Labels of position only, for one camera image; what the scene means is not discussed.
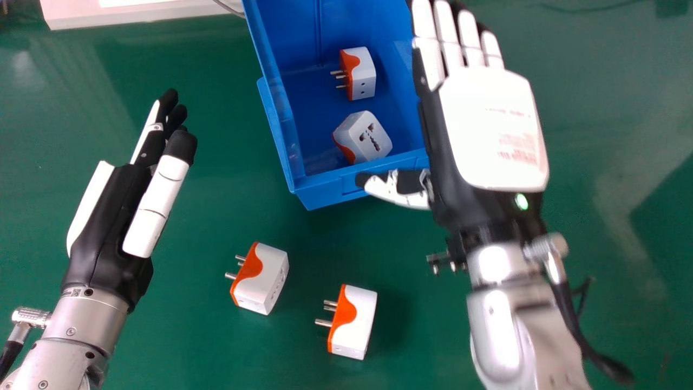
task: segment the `green table surface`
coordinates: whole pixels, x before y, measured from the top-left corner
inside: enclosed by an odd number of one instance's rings
[[[587,275],[582,326],[636,389],[693,389],[693,15],[684,1],[470,1],[531,81],[551,162],[544,216]],[[65,235],[99,160],[125,163],[152,100],[176,87],[200,146],[153,255],[106,389],[482,389],[466,275],[427,212],[361,199],[307,212],[286,187],[230,15],[51,32],[35,1],[0,18],[0,335],[51,310]],[[232,303],[225,271],[253,241],[288,251],[270,316]],[[329,355],[322,300],[378,292],[366,360]],[[617,389],[590,364],[595,389]]]

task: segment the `travel plug adapter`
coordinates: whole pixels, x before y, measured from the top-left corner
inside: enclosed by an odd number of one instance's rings
[[[350,164],[383,158],[392,150],[392,140],[370,111],[346,117],[332,132],[332,140]]]
[[[238,307],[268,315],[281,293],[289,272],[289,257],[284,251],[255,242],[248,254],[236,255],[238,274],[226,272],[233,280],[231,298]]]
[[[332,321],[316,319],[315,324],[330,328],[327,352],[363,360],[371,338],[378,293],[342,285],[337,302],[324,300],[323,308],[335,315]]]
[[[346,79],[337,88],[345,88],[349,100],[376,95],[376,67],[365,46],[340,50],[340,70],[330,72],[338,80]]]

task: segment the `robotic arm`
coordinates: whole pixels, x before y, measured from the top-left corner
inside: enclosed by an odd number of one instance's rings
[[[413,72],[430,171],[362,173],[378,198],[431,209],[448,251],[428,258],[468,270],[474,365],[487,389],[589,389],[582,360],[622,384],[623,364],[583,336],[541,203],[549,167],[527,79],[505,69],[498,41],[462,4],[411,0]]]
[[[153,105],[129,164],[99,162],[67,233],[70,262],[53,312],[19,307],[0,357],[0,388],[100,389],[108,359],[154,268],[151,253],[197,150],[184,105]],[[6,377],[32,328],[44,330]]]

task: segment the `adapter inside blue bin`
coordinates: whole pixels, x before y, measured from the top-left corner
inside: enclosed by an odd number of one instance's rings
[[[263,75],[258,89],[289,190],[307,209],[365,193],[360,171],[424,168],[418,101],[412,81],[412,31],[404,0],[244,0]],[[376,66],[375,97],[350,101],[330,75],[339,51],[365,46]],[[392,140],[383,159],[350,165],[332,132],[369,110]]]

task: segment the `green indicator light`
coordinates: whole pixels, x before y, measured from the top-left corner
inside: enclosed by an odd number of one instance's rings
[[[525,196],[522,194],[515,195],[515,204],[522,211],[525,211],[529,208],[529,202],[527,201],[527,198],[525,198]]]

